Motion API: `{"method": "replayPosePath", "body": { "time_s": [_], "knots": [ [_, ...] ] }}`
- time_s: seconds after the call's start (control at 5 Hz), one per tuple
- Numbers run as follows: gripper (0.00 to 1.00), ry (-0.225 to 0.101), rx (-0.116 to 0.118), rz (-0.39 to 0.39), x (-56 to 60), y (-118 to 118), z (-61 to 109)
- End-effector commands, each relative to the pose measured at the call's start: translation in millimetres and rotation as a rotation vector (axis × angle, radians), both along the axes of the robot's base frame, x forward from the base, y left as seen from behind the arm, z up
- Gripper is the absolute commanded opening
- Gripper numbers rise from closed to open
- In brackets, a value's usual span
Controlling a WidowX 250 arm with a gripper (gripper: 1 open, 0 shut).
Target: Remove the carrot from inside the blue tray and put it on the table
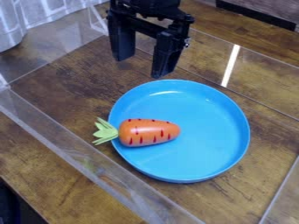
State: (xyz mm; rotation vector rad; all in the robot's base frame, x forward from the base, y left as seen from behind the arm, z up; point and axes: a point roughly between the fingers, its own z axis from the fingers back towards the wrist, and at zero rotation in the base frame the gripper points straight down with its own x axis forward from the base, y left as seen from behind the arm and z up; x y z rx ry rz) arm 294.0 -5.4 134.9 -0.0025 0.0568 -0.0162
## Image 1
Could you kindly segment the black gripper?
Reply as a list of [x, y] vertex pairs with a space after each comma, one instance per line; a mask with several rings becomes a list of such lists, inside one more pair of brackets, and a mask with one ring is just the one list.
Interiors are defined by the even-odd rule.
[[[182, 0], [111, 0], [107, 11], [107, 28], [111, 51], [117, 61], [129, 59], [137, 52], [137, 30], [142, 33], [159, 33], [154, 47], [154, 63], [151, 76], [157, 79], [170, 74], [178, 64], [183, 49], [190, 45], [190, 37], [178, 33], [187, 33], [194, 23], [191, 14], [183, 12]], [[163, 28], [143, 19], [157, 18], [159, 21], [170, 19], [171, 29]]]

